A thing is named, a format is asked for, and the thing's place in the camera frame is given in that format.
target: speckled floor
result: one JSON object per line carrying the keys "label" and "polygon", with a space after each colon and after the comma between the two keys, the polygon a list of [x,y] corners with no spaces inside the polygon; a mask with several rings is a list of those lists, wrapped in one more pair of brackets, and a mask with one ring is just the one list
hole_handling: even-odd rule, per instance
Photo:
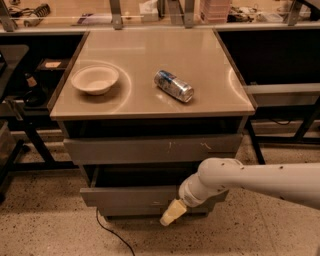
{"label": "speckled floor", "polygon": [[[67,159],[58,142],[47,143]],[[317,147],[262,147],[266,162],[318,162]],[[23,160],[38,159],[32,152]],[[256,164],[248,136],[236,156]],[[102,229],[96,209],[85,206],[79,170],[18,173],[6,182],[0,206],[0,255],[131,255]],[[158,218],[116,219],[102,224],[123,237],[135,255],[320,255],[320,211],[249,191],[232,189],[208,217],[182,217],[169,227]]]}

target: bowl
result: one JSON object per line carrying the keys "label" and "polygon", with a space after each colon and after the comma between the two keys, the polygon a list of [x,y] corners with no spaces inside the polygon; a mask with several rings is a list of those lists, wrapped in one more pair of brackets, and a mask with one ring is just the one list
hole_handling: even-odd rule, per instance
{"label": "bowl", "polygon": [[78,70],[71,78],[74,88],[90,95],[101,95],[118,81],[119,72],[111,66],[94,65]]}

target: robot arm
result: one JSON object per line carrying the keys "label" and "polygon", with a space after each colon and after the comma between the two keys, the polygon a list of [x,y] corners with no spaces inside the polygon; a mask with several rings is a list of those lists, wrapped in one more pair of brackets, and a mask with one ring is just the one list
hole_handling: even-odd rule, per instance
{"label": "robot arm", "polygon": [[320,164],[242,165],[235,159],[209,158],[180,186],[160,222],[167,226],[208,198],[243,188],[320,209]]}

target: silver can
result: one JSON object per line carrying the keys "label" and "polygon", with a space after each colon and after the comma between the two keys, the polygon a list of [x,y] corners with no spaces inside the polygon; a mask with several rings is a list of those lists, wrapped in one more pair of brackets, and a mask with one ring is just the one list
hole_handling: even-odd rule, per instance
{"label": "silver can", "polygon": [[154,82],[166,93],[182,102],[190,101],[194,94],[194,89],[189,84],[164,70],[157,72]]}

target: beige tabletop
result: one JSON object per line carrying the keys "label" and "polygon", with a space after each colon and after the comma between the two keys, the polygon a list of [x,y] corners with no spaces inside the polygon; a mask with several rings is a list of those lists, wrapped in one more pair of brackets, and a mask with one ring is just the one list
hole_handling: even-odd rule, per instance
{"label": "beige tabletop", "polygon": [[[90,65],[111,65],[119,81],[102,96],[71,84]],[[166,70],[194,88],[182,103],[154,83]],[[93,30],[51,112],[54,120],[243,116],[254,108],[210,28]]]}

